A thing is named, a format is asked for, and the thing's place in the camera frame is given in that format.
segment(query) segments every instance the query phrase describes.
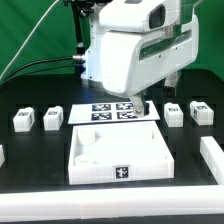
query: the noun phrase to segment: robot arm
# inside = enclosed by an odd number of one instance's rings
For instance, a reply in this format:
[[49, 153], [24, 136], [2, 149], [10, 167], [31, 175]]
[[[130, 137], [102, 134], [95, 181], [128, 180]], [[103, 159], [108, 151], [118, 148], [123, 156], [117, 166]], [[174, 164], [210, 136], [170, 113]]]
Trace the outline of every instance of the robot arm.
[[130, 98], [146, 114], [142, 91], [192, 63], [198, 52], [198, 20], [181, 24], [181, 0], [114, 0], [100, 13], [104, 88]]

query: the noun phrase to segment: green wall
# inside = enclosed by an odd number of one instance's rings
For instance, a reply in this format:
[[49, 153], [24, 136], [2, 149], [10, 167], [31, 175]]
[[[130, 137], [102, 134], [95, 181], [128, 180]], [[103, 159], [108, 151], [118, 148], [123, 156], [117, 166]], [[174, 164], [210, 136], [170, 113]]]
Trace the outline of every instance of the green wall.
[[[37, 21], [54, 0], [0, 0], [0, 73], [18, 51]], [[205, 0], [196, 13], [200, 20], [200, 48], [196, 62], [188, 68], [209, 69], [224, 80], [224, 1]], [[89, 43], [83, 23], [84, 42]], [[63, 1], [50, 12], [10, 71], [30, 61], [75, 54], [71, 9]], [[58, 73], [72, 73], [72, 69]]]

